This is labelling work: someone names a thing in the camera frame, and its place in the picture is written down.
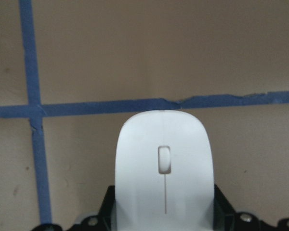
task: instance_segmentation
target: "mouse scroll wheel slot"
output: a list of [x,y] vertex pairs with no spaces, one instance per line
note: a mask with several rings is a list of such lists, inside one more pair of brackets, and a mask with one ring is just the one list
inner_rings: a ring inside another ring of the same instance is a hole
[[158,172],[160,174],[171,173],[170,147],[168,146],[158,147]]

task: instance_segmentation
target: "wireless mouse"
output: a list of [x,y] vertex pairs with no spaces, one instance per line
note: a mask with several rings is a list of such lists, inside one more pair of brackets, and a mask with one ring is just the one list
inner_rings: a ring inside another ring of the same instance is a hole
[[115,170],[118,231],[213,230],[210,143],[180,111],[136,114],[123,125]]

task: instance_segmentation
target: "vertical blue tape strip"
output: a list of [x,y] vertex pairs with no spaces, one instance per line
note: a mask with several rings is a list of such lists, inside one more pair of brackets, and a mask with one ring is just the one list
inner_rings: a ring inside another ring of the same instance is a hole
[[[30,0],[19,0],[23,45],[25,49],[26,83],[30,107],[41,108],[39,91],[39,72],[34,37],[32,4]],[[42,113],[30,117],[34,165],[37,181],[39,218],[41,223],[51,223],[51,203],[48,184]]]

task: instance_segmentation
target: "dark spot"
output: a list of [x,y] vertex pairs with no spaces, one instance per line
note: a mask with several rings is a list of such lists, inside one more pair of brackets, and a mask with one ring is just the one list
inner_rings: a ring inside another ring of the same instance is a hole
[[13,191],[13,196],[16,196],[18,194],[18,191],[19,191],[19,185],[16,185]]

